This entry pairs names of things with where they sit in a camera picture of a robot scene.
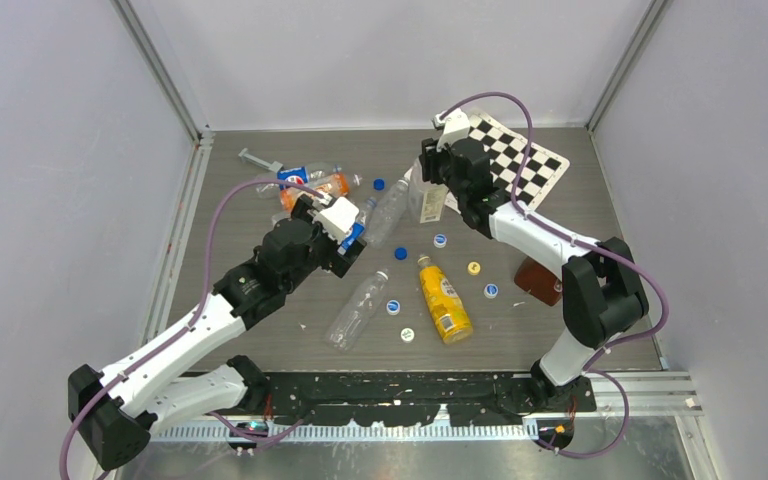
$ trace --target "brown leather object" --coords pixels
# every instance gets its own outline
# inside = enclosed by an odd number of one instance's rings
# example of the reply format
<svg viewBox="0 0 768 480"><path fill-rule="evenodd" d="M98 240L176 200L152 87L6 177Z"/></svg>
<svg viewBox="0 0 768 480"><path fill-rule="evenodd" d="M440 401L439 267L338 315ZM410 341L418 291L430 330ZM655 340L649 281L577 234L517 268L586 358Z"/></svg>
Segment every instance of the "brown leather object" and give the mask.
<svg viewBox="0 0 768 480"><path fill-rule="evenodd" d="M555 275L543 265L526 257L519 266L514 283L525 293L552 306L563 296L563 285Z"/></svg>

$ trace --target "blue bottle cap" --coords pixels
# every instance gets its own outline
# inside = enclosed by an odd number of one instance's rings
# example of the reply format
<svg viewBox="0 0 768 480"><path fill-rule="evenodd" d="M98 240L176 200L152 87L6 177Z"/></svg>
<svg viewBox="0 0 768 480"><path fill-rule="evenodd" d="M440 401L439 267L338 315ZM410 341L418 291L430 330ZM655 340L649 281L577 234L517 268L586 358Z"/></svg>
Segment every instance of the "blue bottle cap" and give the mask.
<svg viewBox="0 0 768 480"><path fill-rule="evenodd" d="M398 315L402 310L402 304L398 300L390 300L387 302L387 313L390 315Z"/></svg>
<svg viewBox="0 0 768 480"><path fill-rule="evenodd" d="M486 287L484 287L484 296L487 298L496 298L496 295L499 294L499 287L496 286L495 283L488 283Z"/></svg>

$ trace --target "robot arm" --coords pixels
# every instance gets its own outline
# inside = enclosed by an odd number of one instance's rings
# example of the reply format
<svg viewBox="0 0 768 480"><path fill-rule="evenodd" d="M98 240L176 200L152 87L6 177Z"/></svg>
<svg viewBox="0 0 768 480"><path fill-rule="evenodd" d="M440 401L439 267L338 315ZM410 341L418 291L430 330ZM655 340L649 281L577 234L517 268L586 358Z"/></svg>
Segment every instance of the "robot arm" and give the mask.
<svg viewBox="0 0 768 480"><path fill-rule="evenodd" d="M490 239L525 253L562 280L566 328L552 349L531 369L532 393L538 404L562 394L575 382L593 355L612 338L646 315L649 304L637 274L616 261L590 252L524 218L510 194L493 185L491 158L469 138L469 120L460 109L437 115L439 139L422 142L420 164L426 182L444 184L458 200L464 222ZM625 242L605 242L579 235L523 202L530 218L542 220L570 238L598 245L632 260Z"/></svg>
<svg viewBox="0 0 768 480"><path fill-rule="evenodd" d="M105 470L137 456L152 433L205 412L241 405L254 409L268 382L246 357L172 384L219 345L250 330L282 306L314 270L343 277L365 244L349 236L358 209L345 198L301 196L291 218L278 222L246 262L214 284L202 316L193 312L136 352L100 372L83 365L69 376L68 410L74 421L89 400L120 372L161 344L167 347L116 386L90 411L79 432Z"/></svg>

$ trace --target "orange bottle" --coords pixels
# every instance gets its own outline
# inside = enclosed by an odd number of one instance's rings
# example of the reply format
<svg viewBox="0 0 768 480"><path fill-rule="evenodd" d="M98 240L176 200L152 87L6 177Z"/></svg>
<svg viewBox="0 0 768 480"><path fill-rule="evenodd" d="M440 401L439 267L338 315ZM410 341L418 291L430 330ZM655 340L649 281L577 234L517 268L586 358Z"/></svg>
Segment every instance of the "orange bottle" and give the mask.
<svg viewBox="0 0 768 480"><path fill-rule="evenodd" d="M363 180L363 177L358 174L347 177L342 173L334 173L325 178L307 183L305 186L318 192L327 193L332 197L342 197L349 193L349 190L360 185L361 180ZM301 195L307 195L307 193L298 188L285 188L281 190L281 206L284 207L284 210L292 212L293 207L296 205L296 200Z"/></svg>

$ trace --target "yellow bottle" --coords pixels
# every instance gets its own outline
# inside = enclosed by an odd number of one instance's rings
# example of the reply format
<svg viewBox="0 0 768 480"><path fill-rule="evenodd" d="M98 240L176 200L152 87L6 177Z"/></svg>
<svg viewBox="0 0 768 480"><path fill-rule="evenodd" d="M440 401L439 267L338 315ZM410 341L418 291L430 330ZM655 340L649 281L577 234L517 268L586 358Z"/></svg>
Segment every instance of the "yellow bottle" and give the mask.
<svg viewBox="0 0 768 480"><path fill-rule="evenodd" d="M428 255L422 254L417 264L422 293L443 343L448 345L472 335L472 322L469 321L460 297L440 267L434 265Z"/></svg>

